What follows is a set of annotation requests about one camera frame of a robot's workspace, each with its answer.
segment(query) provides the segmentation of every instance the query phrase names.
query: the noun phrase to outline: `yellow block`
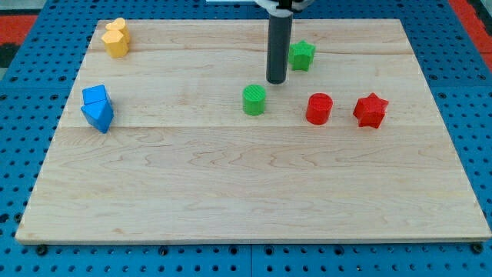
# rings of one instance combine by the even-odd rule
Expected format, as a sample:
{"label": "yellow block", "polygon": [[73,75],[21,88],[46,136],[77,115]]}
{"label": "yellow block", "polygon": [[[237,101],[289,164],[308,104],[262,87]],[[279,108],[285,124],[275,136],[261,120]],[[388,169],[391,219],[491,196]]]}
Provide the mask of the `yellow block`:
{"label": "yellow block", "polygon": [[128,53],[128,45],[120,31],[107,31],[101,40],[105,43],[106,52],[112,58],[120,58]]}
{"label": "yellow block", "polygon": [[126,21],[124,18],[117,18],[113,22],[106,24],[106,30],[108,31],[120,31],[125,36],[125,41],[130,42],[130,32],[126,27]]}

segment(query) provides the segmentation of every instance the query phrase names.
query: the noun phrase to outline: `blue block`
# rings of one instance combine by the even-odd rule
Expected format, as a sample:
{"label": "blue block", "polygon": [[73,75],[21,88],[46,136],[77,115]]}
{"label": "blue block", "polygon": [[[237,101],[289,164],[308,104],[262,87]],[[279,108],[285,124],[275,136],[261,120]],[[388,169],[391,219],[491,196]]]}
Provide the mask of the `blue block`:
{"label": "blue block", "polygon": [[111,107],[111,104],[109,104],[109,101],[101,100],[89,105],[84,105],[80,109],[90,125],[94,126],[94,128],[103,134],[108,131],[114,116],[113,108]]}
{"label": "blue block", "polygon": [[109,101],[109,96],[104,85],[96,85],[91,88],[82,89],[82,97],[84,98],[84,105],[89,105],[101,100]]}

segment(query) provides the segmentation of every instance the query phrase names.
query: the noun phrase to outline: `red star block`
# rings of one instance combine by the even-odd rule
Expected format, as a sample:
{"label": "red star block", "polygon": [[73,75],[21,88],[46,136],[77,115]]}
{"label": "red star block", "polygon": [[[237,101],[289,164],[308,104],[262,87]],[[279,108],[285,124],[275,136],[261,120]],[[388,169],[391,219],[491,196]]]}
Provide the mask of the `red star block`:
{"label": "red star block", "polygon": [[379,128],[388,103],[387,100],[377,97],[375,93],[371,93],[366,98],[359,98],[354,110],[354,115],[359,120],[359,127]]}

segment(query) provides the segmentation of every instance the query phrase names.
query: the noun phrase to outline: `green cylinder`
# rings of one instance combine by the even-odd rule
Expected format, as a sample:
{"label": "green cylinder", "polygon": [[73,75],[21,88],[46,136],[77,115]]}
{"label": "green cylinder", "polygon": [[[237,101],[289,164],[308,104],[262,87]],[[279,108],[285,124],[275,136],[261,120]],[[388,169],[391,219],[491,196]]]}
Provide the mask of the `green cylinder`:
{"label": "green cylinder", "polygon": [[261,85],[249,85],[243,90],[243,111],[247,115],[261,115],[264,112],[266,91]]}

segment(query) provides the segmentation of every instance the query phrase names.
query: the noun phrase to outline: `red cylinder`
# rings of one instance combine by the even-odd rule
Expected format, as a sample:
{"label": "red cylinder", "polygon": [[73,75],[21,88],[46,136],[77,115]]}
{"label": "red cylinder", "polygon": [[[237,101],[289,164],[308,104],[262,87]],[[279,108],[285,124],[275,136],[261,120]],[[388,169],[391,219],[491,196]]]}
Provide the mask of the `red cylinder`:
{"label": "red cylinder", "polygon": [[314,93],[307,103],[306,119],[315,125],[322,125],[328,121],[331,107],[333,100],[330,96],[320,92]]}

